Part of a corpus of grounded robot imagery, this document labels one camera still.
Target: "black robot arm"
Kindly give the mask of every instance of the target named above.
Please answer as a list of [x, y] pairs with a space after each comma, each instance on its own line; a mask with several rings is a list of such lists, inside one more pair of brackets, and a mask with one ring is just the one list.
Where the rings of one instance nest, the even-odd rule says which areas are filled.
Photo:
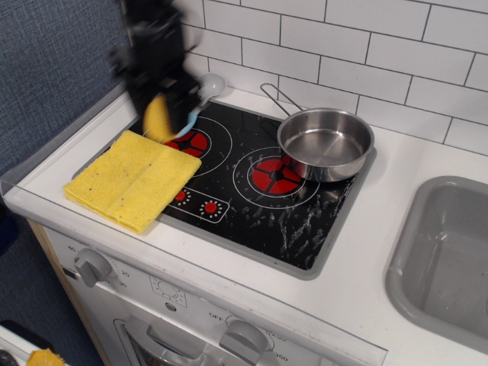
[[182, 15], [172, 0], [125, 0], [131, 47], [111, 51], [114, 74], [124, 78], [138, 115], [163, 93], [175, 133], [199, 102], [199, 84], [183, 67]]

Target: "spoon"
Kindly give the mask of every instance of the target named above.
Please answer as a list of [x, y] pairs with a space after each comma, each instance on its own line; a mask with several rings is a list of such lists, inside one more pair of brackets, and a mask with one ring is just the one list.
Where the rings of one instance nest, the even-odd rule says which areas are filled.
[[198, 78], [198, 82], [201, 86], [198, 91], [198, 94], [200, 94], [201, 97], [200, 103], [188, 114], [188, 123], [178, 135], [176, 135], [176, 139], [186, 135], [188, 131], [193, 128], [202, 108], [211, 98], [220, 95], [227, 86], [226, 80], [221, 75], [212, 72], [202, 75]]

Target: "yellow sponge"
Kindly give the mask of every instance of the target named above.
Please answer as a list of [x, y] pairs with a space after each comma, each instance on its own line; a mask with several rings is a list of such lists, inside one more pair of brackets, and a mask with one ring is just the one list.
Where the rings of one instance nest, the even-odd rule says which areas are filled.
[[164, 95], [158, 95], [146, 107], [143, 132], [145, 137], [157, 143], [167, 143], [175, 138], [176, 133], [172, 132]]
[[64, 360], [50, 349], [32, 351], [26, 366], [64, 366]]
[[171, 203], [201, 160], [131, 131], [64, 186], [67, 198], [136, 233]]

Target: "blue handle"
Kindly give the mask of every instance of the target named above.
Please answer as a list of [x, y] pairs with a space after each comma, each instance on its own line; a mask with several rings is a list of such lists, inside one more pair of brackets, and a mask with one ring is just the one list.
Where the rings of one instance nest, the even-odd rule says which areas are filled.
[[189, 130], [193, 128], [195, 122], [197, 121], [198, 114], [195, 112], [190, 112], [188, 114], [188, 124], [176, 135], [176, 139], [186, 135]]

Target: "pan handle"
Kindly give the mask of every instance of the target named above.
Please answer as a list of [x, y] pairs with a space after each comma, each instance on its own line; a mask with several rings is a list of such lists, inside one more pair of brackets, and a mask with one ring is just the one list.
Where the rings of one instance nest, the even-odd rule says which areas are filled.
[[264, 87], [265, 87], [265, 85], [269, 85], [269, 86], [272, 86], [273, 88], [275, 88], [275, 89], [276, 89], [276, 91], [277, 91], [278, 93], [281, 93], [281, 95], [283, 95], [283, 96], [284, 96], [284, 97], [285, 97], [285, 98], [286, 98], [288, 101], [290, 101], [290, 102], [291, 102], [293, 105], [295, 105], [295, 107], [297, 107], [298, 109], [300, 109], [301, 111], [303, 111], [303, 108], [302, 108], [300, 105], [298, 105], [297, 103], [295, 103], [294, 101], [292, 101], [292, 100], [290, 99], [290, 97], [288, 97], [288, 96], [287, 96], [285, 93], [283, 93], [283, 92], [282, 92], [280, 89], [278, 89], [278, 87], [277, 87], [277, 86], [275, 86], [275, 85], [271, 84], [270, 82], [265, 82], [265, 83], [261, 84], [261, 87], [260, 87], [260, 88], [261, 88], [261, 90], [262, 90], [262, 91], [263, 91], [263, 92], [264, 92], [264, 93], [265, 93], [265, 94], [266, 94], [266, 95], [267, 95], [267, 96], [268, 96], [268, 97], [269, 97], [269, 98], [270, 98], [270, 99], [271, 99], [271, 100], [272, 100], [274, 103], [276, 103], [276, 105], [277, 105], [279, 108], [281, 108], [281, 109], [282, 109], [282, 110], [283, 110], [283, 111], [284, 111], [286, 114], [288, 114], [288, 115], [290, 116], [290, 113], [288, 113], [288, 111], [287, 111], [286, 109], [284, 109], [284, 107], [283, 107], [283, 106], [280, 104], [280, 102], [279, 102], [277, 99], [274, 99], [274, 98], [271, 96], [271, 94], [269, 94], [269, 93], [268, 93], [268, 92], [265, 90], [265, 88], [264, 88]]

